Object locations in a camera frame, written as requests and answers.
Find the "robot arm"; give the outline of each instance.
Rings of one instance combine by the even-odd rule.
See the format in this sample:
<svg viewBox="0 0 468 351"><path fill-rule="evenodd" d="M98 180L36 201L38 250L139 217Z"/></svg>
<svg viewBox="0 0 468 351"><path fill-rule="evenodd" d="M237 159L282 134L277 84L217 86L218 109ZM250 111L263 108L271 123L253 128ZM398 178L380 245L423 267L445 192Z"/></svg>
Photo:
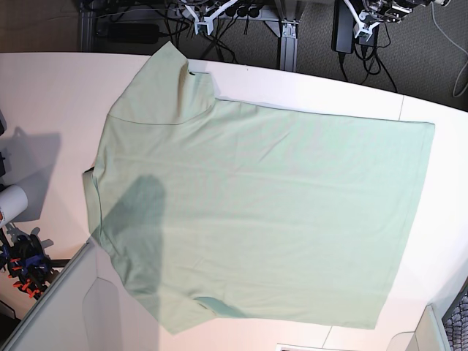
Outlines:
<svg viewBox="0 0 468 351"><path fill-rule="evenodd" d="M356 22L354 38L362 37L366 41L372 36L375 27L381 23L399 23L415 7L427 6L434 2L442 6L450 0L343 0L350 9Z"/></svg>

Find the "mint green t-shirt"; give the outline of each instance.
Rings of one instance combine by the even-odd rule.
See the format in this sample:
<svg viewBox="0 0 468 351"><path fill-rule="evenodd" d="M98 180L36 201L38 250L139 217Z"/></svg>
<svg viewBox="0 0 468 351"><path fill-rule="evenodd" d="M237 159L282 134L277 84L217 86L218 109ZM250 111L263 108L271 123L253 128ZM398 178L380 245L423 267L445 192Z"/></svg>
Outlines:
<svg viewBox="0 0 468 351"><path fill-rule="evenodd" d="M433 135L218 100L167 44L107 116L85 178L90 231L171 333L215 317L373 328Z"/></svg>

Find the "paper towel roll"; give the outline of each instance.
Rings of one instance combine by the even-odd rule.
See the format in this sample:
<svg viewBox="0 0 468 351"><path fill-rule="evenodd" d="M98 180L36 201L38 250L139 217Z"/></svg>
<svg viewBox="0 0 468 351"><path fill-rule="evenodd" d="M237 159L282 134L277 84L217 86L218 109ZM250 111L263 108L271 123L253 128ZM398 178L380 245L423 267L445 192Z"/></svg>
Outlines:
<svg viewBox="0 0 468 351"><path fill-rule="evenodd" d="M11 222L28 207L28 198L18 185L8 186L0 192L0 227Z"/></svg>

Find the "white table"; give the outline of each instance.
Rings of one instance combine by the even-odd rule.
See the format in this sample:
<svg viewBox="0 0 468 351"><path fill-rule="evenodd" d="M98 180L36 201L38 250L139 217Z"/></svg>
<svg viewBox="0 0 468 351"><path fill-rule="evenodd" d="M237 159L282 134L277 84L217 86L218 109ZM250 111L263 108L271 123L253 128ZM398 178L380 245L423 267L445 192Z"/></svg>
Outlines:
<svg viewBox="0 0 468 351"><path fill-rule="evenodd" d="M36 184L29 218L17 223L50 239L52 258L71 257L88 239L82 173L93 164L105 116L147 56L85 53L0 55L0 110L7 131L8 184ZM139 316L129 349L273 351L276 344L335 350L384 351L398 333L414 331L429 302L443 313L468 276L468 114L411 97L324 78L208 61L216 95L257 105L309 112L430 121L436 124L426 182L401 266L375 330L270 320L212 320L171 336L121 291L121 303ZM118 277L106 258L101 267ZM0 274L0 299L22 317L26 294ZM134 344L139 342L141 348Z"/></svg>

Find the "floor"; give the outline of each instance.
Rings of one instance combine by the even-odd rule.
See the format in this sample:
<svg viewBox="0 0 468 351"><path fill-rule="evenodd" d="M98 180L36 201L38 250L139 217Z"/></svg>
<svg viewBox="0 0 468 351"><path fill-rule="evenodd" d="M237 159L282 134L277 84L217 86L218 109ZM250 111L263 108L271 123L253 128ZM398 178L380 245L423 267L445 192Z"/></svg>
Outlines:
<svg viewBox="0 0 468 351"><path fill-rule="evenodd" d="M468 45L468 2L453 0L447 7L436 7L441 27L461 46ZM308 4L299 27L298 72L343 80L336 53L330 50L333 7ZM72 0L0 0L0 52L76 51L78 14ZM245 21L238 21L225 35L225 42L236 52L241 64L276 68L277 39L263 23L250 21L244 35ZM392 45L380 55L392 74L399 92L468 110L468 99L452 98L453 84L466 55L452 46L437 31L430 7L419 7L403 23L389 26ZM386 38L381 35L381 43ZM167 41L156 45L109 47L98 45L102 52L152 54ZM208 45L201 38L181 36L180 50L189 58L198 58ZM208 57L216 60L214 53ZM350 80L359 83L365 77L362 63L349 57L345 68ZM468 70L461 76L461 86L468 80ZM382 73L369 77L366 85L392 90Z"/></svg>

